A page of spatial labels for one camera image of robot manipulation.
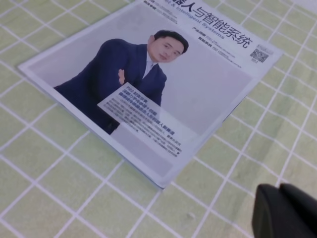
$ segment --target green checkered tablecloth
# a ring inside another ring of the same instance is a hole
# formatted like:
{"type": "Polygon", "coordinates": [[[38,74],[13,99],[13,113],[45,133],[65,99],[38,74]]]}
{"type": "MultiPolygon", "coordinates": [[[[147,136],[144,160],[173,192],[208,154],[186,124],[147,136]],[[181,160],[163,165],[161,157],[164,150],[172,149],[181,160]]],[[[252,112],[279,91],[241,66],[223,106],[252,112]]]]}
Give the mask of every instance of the green checkered tablecloth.
{"type": "Polygon", "coordinates": [[[250,238],[259,183],[317,197],[317,14],[205,2],[285,55],[161,192],[15,68],[129,0],[0,0],[1,238],[250,238]]]}

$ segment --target navy blue suit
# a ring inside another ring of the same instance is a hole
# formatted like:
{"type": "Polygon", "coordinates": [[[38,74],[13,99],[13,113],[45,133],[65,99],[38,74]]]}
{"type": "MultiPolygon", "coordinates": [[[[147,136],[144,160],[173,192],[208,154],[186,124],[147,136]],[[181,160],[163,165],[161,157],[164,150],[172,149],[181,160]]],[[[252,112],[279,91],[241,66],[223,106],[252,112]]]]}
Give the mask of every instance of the navy blue suit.
{"type": "Polygon", "coordinates": [[[111,134],[119,123],[97,104],[121,86],[119,69],[124,70],[125,83],[129,82],[160,106],[166,75],[156,64],[142,79],[146,62],[147,45],[130,44],[121,39],[109,40],[103,43],[95,58],[82,72],[55,89],[94,123],[111,134]]]}

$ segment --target magazine cover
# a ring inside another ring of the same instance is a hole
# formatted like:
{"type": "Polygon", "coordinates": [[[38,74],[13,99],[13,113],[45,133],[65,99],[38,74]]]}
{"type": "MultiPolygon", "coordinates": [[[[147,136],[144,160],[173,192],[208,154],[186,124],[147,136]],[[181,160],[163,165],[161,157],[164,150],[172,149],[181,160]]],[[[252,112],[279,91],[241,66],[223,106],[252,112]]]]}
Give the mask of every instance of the magazine cover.
{"type": "Polygon", "coordinates": [[[164,188],[281,55],[202,1],[137,0],[19,68],[164,188]]]}

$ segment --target black object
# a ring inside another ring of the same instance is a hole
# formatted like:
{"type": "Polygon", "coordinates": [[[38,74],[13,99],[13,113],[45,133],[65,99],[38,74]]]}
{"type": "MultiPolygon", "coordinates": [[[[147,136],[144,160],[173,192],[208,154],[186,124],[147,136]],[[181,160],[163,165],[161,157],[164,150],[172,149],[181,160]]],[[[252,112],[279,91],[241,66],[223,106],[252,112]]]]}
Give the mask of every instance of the black object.
{"type": "Polygon", "coordinates": [[[317,238],[317,200],[291,184],[260,184],[252,228],[255,238],[317,238]]]}

